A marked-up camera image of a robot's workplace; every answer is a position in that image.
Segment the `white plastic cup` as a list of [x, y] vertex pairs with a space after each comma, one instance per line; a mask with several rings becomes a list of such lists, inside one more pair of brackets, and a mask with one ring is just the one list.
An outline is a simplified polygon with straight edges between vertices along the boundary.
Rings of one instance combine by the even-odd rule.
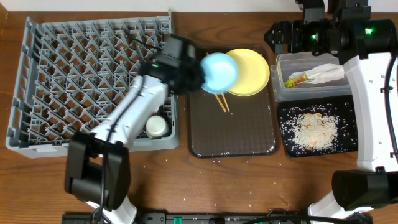
[[161, 138], [170, 131], [166, 120], [158, 115], [151, 116], [146, 122], [146, 134], [150, 138]]

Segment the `wooden chopstick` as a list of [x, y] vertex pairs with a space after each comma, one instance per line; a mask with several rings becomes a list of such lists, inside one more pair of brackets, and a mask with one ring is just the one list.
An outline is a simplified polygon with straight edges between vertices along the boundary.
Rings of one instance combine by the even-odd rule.
[[227, 110], [228, 112], [230, 112], [230, 108], [229, 108], [228, 102], [227, 102], [227, 100], [226, 100], [225, 94], [222, 93], [222, 94], [221, 94], [221, 97], [222, 97], [223, 102], [224, 102], [224, 107], [226, 108], [226, 110]]
[[223, 110], [223, 112], [226, 112], [226, 108], [225, 108], [224, 104], [221, 102], [219, 96], [218, 95], [214, 95], [214, 96], [215, 96], [217, 102], [219, 103], [219, 105], [221, 106], [221, 109]]

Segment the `green yellow snack wrapper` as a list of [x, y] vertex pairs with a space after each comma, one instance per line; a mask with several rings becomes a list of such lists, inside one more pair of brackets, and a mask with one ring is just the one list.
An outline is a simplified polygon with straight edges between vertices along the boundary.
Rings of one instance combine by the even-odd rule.
[[289, 76], [289, 79], [286, 82], [284, 82], [284, 86], [286, 88], [296, 88], [297, 85], [308, 83], [311, 80], [312, 79], [309, 79], [305, 72], [295, 72]]

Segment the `light blue bowl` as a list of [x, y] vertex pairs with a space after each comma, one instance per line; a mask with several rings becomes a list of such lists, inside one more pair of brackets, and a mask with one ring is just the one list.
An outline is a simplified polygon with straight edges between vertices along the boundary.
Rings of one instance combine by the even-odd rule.
[[204, 73], [202, 88], [211, 94], [228, 92], [238, 79], [238, 65], [227, 54], [215, 52], [206, 55], [200, 62]]

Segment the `yellow plastic plate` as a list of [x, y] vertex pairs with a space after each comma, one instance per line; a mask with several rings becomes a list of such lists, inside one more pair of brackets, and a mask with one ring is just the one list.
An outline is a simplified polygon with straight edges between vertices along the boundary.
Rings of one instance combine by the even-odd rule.
[[236, 96], [252, 96], [267, 85], [270, 70], [264, 57], [251, 49], [233, 49], [226, 53], [238, 66], [238, 78], [229, 92]]

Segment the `white paper napkin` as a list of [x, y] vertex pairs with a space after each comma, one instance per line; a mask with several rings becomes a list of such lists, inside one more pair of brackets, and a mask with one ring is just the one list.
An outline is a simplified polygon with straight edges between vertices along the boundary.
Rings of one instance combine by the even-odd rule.
[[340, 80], [345, 77], [345, 72], [342, 65], [323, 64], [312, 68], [311, 70], [303, 71], [309, 79], [312, 79], [308, 84], [320, 84], [333, 80]]

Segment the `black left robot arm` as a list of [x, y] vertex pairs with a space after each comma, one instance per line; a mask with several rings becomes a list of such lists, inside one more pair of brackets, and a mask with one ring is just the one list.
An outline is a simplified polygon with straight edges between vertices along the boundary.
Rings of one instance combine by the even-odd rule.
[[205, 82], [195, 43], [170, 34], [154, 61], [140, 65], [128, 94], [89, 133], [77, 132], [68, 145], [65, 191], [93, 207], [89, 223], [133, 223], [128, 199], [129, 148], [169, 93], [199, 90]]

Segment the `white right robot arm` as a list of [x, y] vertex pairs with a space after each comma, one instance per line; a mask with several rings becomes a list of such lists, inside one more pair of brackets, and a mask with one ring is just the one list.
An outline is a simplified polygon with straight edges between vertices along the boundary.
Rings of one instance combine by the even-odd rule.
[[264, 34], [273, 52], [335, 52], [351, 88], [358, 126], [357, 169], [333, 174], [332, 190], [311, 204], [307, 223], [353, 223], [397, 203], [397, 32], [389, 19], [280, 21]]

